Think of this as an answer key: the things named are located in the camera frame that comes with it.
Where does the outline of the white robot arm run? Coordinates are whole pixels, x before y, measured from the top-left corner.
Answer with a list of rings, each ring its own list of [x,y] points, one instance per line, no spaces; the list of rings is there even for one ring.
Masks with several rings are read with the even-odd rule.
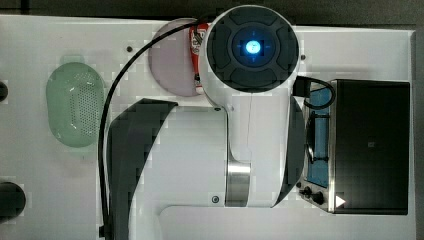
[[[299,180],[300,45],[278,12],[244,5],[217,16],[198,71],[209,104],[144,98],[111,123],[107,240],[162,240],[168,207],[277,205]]]

